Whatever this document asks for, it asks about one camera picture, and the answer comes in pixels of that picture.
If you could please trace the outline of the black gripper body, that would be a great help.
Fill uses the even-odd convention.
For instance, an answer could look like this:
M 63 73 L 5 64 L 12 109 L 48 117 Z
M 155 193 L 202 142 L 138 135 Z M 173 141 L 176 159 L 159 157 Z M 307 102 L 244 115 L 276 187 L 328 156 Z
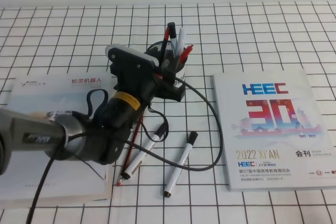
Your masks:
M 180 102 L 184 89 L 173 87 L 171 79 L 160 77 L 162 71 L 153 62 L 126 55 L 112 55 L 110 72 L 117 77 L 116 91 L 122 91 L 149 103 L 153 98 Z

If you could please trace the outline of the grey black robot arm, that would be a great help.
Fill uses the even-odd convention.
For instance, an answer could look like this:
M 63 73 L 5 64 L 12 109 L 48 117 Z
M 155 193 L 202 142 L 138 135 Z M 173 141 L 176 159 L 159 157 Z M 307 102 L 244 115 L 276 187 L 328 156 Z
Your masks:
M 52 160 L 79 156 L 101 165 L 121 155 L 133 125 L 154 98 L 180 101 L 183 89 L 174 86 L 183 65 L 179 56 L 155 57 L 119 44 L 106 48 L 110 71 L 117 78 L 113 95 L 105 94 L 97 109 L 73 111 L 53 121 L 1 109 L 1 172 L 13 151 L 44 151 Z

